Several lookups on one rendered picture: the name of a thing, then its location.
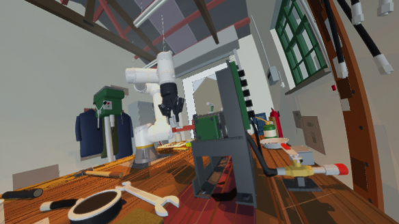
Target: sponge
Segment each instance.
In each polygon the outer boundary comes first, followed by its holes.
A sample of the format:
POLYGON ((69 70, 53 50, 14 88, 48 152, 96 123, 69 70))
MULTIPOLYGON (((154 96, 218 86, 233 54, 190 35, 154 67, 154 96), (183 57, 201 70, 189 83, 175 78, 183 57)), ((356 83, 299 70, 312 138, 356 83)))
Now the sponge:
POLYGON ((163 218, 142 210, 141 208, 135 208, 131 213, 127 214, 117 224, 163 224, 163 218))

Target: fire extinguisher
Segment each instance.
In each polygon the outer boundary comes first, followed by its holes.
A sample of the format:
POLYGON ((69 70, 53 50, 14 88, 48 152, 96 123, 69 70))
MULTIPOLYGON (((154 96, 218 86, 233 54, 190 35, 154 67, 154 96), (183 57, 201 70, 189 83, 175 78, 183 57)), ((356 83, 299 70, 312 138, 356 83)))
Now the fire extinguisher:
POLYGON ((273 108, 271 109, 270 116, 274 117, 276 120, 277 129, 279 131, 279 137, 283 137, 283 132, 281 131, 281 124, 278 112, 276 112, 273 108))

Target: white plate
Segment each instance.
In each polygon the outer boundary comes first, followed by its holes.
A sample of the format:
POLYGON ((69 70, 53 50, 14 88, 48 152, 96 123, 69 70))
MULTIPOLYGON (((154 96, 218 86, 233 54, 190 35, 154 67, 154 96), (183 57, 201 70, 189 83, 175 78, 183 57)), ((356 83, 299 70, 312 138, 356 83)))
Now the white plate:
POLYGON ((260 141, 260 143, 265 147, 266 149, 272 149, 276 150, 281 148, 282 143, 287 143, 288 139, 287 138, 271 138, 271 139, 263 139, 260 141))

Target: wrench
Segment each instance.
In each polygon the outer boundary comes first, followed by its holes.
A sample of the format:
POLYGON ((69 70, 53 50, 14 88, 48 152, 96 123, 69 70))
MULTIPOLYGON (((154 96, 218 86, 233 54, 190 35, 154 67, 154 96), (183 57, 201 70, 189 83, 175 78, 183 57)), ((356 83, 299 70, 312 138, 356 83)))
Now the wrench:
POLYGON ((148 192, 132 187, 130 181, 123 182, 122 185, 124 186, 116 186, 116 189, 119 191, 129 192, 130 194, 154 205, 156 214, 161 217, 168 215, 166 209, 164 209, 163 207, 166 203, 172 203, 174 206, 179 208, 180 201, 179 198, 176 196, 158 197, 156 195, 152 195, 148 192))

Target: wooden floor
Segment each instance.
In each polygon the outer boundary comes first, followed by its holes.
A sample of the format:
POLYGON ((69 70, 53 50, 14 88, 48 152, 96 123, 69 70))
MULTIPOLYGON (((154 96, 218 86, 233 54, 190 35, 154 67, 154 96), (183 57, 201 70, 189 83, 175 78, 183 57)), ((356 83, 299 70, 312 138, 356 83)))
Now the wooden floor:
MULTIPOLYGON (((269 167, 291 165, 282 150, 263 149, 263 155, 269 167)), ((176 195, 180 198, 179 208, 165 205, 169 216, 165 217, 164 223, 397 223, 333 176, 316 174, 311 177, 321 187, 321 192, 287 191, 282 180, 290 177, 268 178, 254 159, 258 202, 255 209, 235 203, 231 158, 211 199, 193 196, 191 181, 195 178, 195 169, 191 150, 177 152, 142 170, 119 165, 132 159, 134 156, 95 167, 96 171, 122 171, 122 178, 75 178, 69 175, 29 187, 43 188, 44 192, 35 199, 7 199, 4 203, 5 223, 35 223, 46 217, 52 224, 69 223, 68 209, 41 212, 40 205, 46 201, 86 198, 121 186, 125 181, 160 197, 176 195)), ((122 199, 122 210, 110 223, 117 223, 135 208, 155 214, 153 205, 133 195, 123 192, 122 199)))

